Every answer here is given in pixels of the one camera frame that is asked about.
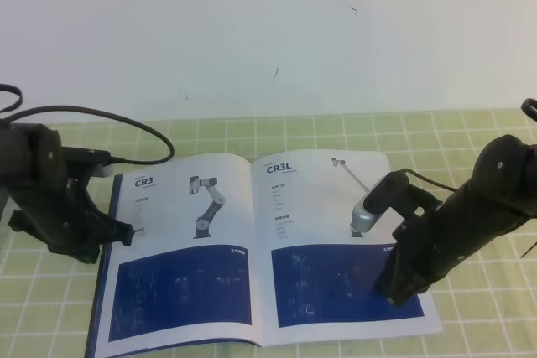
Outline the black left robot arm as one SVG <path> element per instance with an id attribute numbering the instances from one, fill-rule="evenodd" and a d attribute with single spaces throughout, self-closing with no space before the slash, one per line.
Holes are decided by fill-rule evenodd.
<path id="1" fill-rule="evenodd" d="M 103 245 L 130 246 L 133 227 L 99 211 L 87 191 L 91 177 L 112 163 L 108 151 L 63 146 L 42 124 L 3 126 L 1 190 L 18 206 L 9 227 L 86 264 Z"/>

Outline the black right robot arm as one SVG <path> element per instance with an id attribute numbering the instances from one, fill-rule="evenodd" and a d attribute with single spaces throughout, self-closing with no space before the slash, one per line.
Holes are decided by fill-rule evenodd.
<path id="1" fill-rule="evenodd" d="M 499 236 L 536 217 L 536 147 L 504 135 L 477 158 L 472 176 L 445 201 L 412 185 L 405 170 L 387 174 L 364 202 L 372 213 L 402 216 L 375 288 L 400 306 L 444 278 Z"/>

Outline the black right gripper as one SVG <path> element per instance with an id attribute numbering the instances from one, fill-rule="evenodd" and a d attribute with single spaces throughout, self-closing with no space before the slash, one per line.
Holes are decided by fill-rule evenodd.
<path id="1" fill-rule="evenodd" d="M 375 290 L 401 306 L 422 294 L 491 241 L 491 203 L 459 190 L 418 218 L 403 221 L 393 232 L 396 243 Z"/>

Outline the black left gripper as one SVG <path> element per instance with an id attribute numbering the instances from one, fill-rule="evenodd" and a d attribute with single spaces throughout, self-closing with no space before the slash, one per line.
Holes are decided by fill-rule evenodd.
<path id="1" fill-rule="evenodd" d="M 89 178 L 71 178 L 57 131 L 42 124 L 13 124 L 27 153 L 27 171 L 7 186 L 18 205 L 8 221 L 42 241 L 52 253 L 85 264 L 96 262 L 101 245 L 120 242 L 131 246 L 133 226 L 96 209 L 86 190 Z"/>

